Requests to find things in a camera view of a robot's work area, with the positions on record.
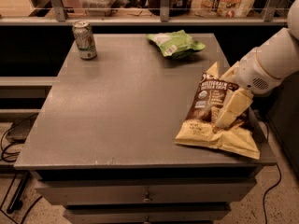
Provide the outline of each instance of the brown snack bag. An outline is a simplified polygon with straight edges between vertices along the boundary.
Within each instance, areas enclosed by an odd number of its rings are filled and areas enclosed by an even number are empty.
[[[202,17],[247,17],[255,0],[199,0],[195,15]]]
[[[253,94],[243,88],[228,91],[219,111],[215,125],[219,128],[229,128],[242,113],[252,104]]]
[[[258,160],[246,109],[229,128],[215,125],[227,92],[235,92],[238,85],[219,79],[219,64],[214,63],[204,74],[193,98],[192,106],[175,139],[176,144],[217,148]]]

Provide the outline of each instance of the speckled floor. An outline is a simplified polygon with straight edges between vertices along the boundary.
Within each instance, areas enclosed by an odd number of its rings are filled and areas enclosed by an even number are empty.
[[[275,135],[270,132],[269,143],[278,158],[278,165],[282,173],[282,179],[278,186],[270,190],[265,198],[265,208],[268,224],[292,224],[299,223],[299,179],[289,165],[286,157],[281,151]],[[13,175],[0,174],[0,203],[3,202],[7,189]],[[2,210],[6,211],[12,197],[13,190],[20,182],[20,175],[3,203]],[[231,203],[232,211],[222,220],[214,221],[214,224],[263,224],[265,215],[263,212],[263,195],[279,180],[279,172],[276,166],[264,167],[257,175],[257,185],[250,193],[238,203]],[[0,213],[1,224],[21,223],[21,220],[29,206],[39,197],[34,190],[35,181],[30,179],[21,200],[21,210],[8,215],[16,222],[10,220],[3,213]],[[64,209],[61,206],[52,206],[45,199],[41,199],[31,210],[23,224],[69,224],[62,216]]]

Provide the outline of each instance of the drawer handle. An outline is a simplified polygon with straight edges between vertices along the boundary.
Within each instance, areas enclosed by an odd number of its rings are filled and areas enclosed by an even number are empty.
[[[143,222],[143,224],[151,224],[151,222],[149,222],[149,217],[146,217],[146,221],[145,222]]]
[[[152,199],[150,198],[150,194],[148,192],[145,193],[145,198],[142,201],[143,203],[151,203]]]

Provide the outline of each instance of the drawer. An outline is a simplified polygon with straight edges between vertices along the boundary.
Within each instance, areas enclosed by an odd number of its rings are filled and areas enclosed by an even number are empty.
[[[89,209],[66,209],[64,217],[73,224],[95,223],[194,223],[222,219],[230,212],[224,203],[111,205]]]
[[[53,205],[125,203],[229,203],[256,184],[247,179],[109,180],[38,182],[36,190]]]

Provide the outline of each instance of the soda can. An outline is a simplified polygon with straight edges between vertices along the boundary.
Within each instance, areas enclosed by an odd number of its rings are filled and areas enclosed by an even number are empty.
[[[96,47],[93,30],[87,21],[76,21],[73,25],[73,34],[82,59],[96,57]]]

